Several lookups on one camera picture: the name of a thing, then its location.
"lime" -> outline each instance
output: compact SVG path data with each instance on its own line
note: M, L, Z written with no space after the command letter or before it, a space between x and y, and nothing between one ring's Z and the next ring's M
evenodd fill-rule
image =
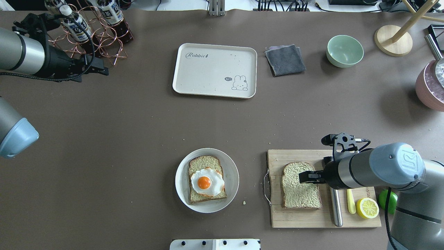
M385 209L385 200L387 199L387 189L382 190L378 196L378 202L382 209ZM388 201L388 212L395 213L396 203L398 202L398 196L394 192L390 192L390 199Z
M379 214L379 207L372 198L362 198L356 203L356 212L364 219L373 219Z

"egg white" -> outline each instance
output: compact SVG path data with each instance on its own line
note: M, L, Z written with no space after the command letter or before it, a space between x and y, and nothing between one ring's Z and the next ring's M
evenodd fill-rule
M210 186L207 189L201 189L198 185L198 179L202 176L206 176L210 179ZM209 167L196 171L191 175L191 185L196 193L205 196L216 196L222 192L225 186L222 175Z

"fried egg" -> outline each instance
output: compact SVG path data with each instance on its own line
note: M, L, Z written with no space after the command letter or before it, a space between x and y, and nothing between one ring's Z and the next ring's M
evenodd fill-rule
M191 175L191 185L198 194L216 196L223 191L225 182L219 171L206 167Z

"pink pot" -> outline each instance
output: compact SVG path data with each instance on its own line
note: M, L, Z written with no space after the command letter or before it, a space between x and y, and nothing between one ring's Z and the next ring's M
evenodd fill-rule
M444 112L444 87L435 76L433 60L425 66L416 79L416 94L427 107Z

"lemon slice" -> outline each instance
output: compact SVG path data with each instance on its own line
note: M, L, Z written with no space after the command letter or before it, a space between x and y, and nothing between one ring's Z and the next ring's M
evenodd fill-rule
M356 211L364 219L373 219L379 214L379 207L372 198L362 198L356 203Z

